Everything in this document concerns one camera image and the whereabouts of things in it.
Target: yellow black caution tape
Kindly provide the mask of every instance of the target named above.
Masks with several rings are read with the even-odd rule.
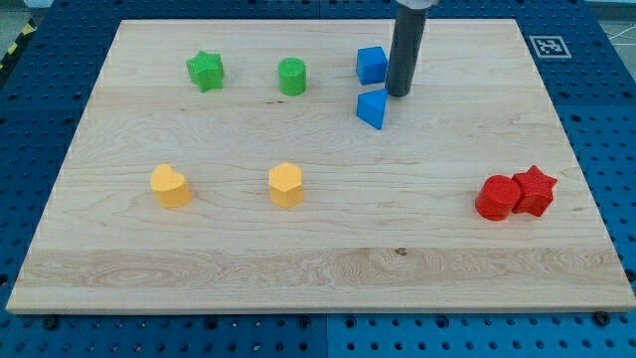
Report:
[[[33,34],[36,30],[38,30],[36,22],[33,19],[29,19],[16,41],[13,42],[2,58],[2,61],[0,61],[0,90],[9,80],[9,76],[11,76],[18,60],[27,49],[27,45],[31,41],[31,38],[33,38]]]

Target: green block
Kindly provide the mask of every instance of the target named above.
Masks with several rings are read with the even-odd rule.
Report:
[[[190,80],[199,86],[201,92],[223,88],[223,77],[226,73],[223,70],[221,55],[200,51],[196,57],[186,61],[186,65]]]
[[[299,95],[307,86],[307,69],[300,59],[287,58],[278,64],[280,91],[287,95]]]

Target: green cylinder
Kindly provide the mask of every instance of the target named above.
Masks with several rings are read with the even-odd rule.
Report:
[[[307,86],[307,69],[300,59],[287,58],[278,64],[280,91],[287,95],[299,95]]]

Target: yellow heart block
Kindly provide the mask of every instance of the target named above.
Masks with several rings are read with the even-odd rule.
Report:
[[[178,208],[192,201],[186,177],[176,173],[168,164],[155,168],[150,177],[150,187],[164,208]]]
[[[302,202],[302,171],[284,162],[269,170],[269,198],[271,202],[289,209]]]

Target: red star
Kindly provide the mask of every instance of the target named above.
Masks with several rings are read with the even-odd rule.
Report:
[[[557,179],[542,173],[533,165],[527,172],[513,175],[513,180],[521,189],[521,199],[513,208],[513,213],[541,216],[554,199],[553,187]]]

